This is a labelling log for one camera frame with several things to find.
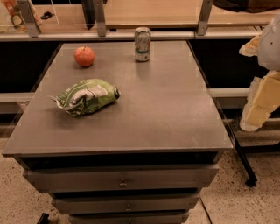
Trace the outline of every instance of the aluminum can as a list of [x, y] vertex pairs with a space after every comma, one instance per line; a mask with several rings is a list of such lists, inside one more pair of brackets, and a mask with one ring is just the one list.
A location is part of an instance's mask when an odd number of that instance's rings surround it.
[[147, 61], [150, 59], [151, 32], [147, 27], [135, 29], [135, 59]]

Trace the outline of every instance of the green chip bag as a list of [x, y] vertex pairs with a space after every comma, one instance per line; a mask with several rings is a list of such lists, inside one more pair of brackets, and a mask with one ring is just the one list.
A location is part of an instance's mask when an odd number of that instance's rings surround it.
[[80, 81], [52, 99], [70, 115], [81, 116], [94, 113], [119, 97], [115, 86], [104, 80], [91, 79]]

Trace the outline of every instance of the can lid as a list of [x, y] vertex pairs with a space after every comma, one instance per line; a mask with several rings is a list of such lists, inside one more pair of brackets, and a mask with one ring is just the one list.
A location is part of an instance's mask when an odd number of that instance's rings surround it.
[[136, 28], [137, 32], [149, 32], [150, 29], [148, 27], [138, 27]]

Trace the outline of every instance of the terrazzo floor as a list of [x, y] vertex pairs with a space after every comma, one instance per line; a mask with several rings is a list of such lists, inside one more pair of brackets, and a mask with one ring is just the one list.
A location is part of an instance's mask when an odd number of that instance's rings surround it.
[[[7, 139], [0, 138], [0, 151]], [[258, 178], [256, 187], [245, 185], [248, 178], [235, 150], [220, 159], [220, 170], [200, 196], [185, 224], [279, 224], [280, 153], [250, 154]], [[48, 194], [38, 193], [23, 177], [23, 168], [12, 158], [0, 154], [0, 223], [37, 224], [42, 213], [50, 224], [69, 224], [67, 215], [51, 206]]]

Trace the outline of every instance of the red apple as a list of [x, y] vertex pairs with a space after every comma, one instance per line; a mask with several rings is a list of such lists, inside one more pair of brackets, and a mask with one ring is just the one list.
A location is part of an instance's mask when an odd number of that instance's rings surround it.
[[94, 51], [88, 46], [81, 46], [75, 50], [74, 58], [82, 67], [90, 67], [95, 60]]

